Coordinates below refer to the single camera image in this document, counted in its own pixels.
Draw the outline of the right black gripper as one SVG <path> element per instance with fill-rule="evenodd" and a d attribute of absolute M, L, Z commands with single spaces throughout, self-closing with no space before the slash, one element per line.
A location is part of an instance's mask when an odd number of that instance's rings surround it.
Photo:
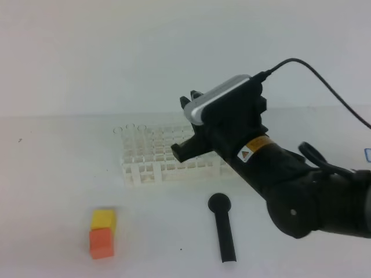
<path fill-rule="evenodd" d="M 224 160 L 237 156 L 249 139 L 267 131 L 261 123 L 261 114 L 267 109 L 262 91 L 261 81 L 249 79 L 207 106 L 202 112 L 203 125 L 191 123 L 194 135 L 171 146 L 175 158 L 184 162 L 211 151 L 217 152 Z M 193 101 L 203 94 L 192 90 L 190 95 Z M 191 100 L 180 97 L 182 110 Z"/>

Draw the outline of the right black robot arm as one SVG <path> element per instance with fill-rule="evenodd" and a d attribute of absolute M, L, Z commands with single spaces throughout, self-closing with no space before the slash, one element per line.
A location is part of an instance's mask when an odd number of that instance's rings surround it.
<path fill-rule="evenodd" d="M 202 111 L 194 135 L 174 144 L 179 162 L 217 153 L 265 201 L 283 233 L 302 238 L 312 231 L 370 237 L 370 171 L 329 164 L 310 144 L 300 154 L 273 142 L 261 122 L 267 109 L 259 82 L 228 86 Z"/>

